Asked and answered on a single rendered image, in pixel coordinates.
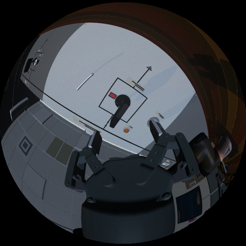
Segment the round button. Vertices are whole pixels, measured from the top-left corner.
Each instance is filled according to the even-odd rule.
[[[123,129],[123,132],[125,132],[125,133],[128,133],[129,131],[130,131],[130,129],[128,127]]]

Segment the dark green square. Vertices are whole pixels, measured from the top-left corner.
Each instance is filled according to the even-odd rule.
[[[71,155],[71,152],[73,150],[73,147],[70,146],[67,143],[64,143],[61,147],[61,150],[59,151],[56,160],[60,161],[62,164],[66,165],[67,161],[69,159],[69,156]]]
[[[55,137],[55,139],[53,140],[53,142],[50,144],[49,148],[47,149],[46,153],[48,153],[50,156],[55,158],[62,144],[63,144],[63,141],[60,140],[58,137]]]

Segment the metal rod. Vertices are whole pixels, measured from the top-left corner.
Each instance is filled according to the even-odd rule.
[[[91,76],[93,76],[94,75],[94,73],[92,73],[78,88],[77,88],[77,90],[91,77]]]

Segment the red square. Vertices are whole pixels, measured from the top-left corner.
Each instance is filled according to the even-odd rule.
[[[115,99],[115,98],[116,98],[116,95],[115,95],[115,94],[113,94],[113,93],[110,93],[110,94],[109,94],[109,96],[110,96],[111,98],[113,98],[113,99]]]

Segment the red indicator light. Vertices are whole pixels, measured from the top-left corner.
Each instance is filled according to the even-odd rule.
[[[113,99],[115,99],[115,98],[116,98],[116,95],[115,95],[115,94],[113,94],[113,93],[110,93],[110,94],[109,94],[109,96],[110,96],[111,98],[113,98]]]

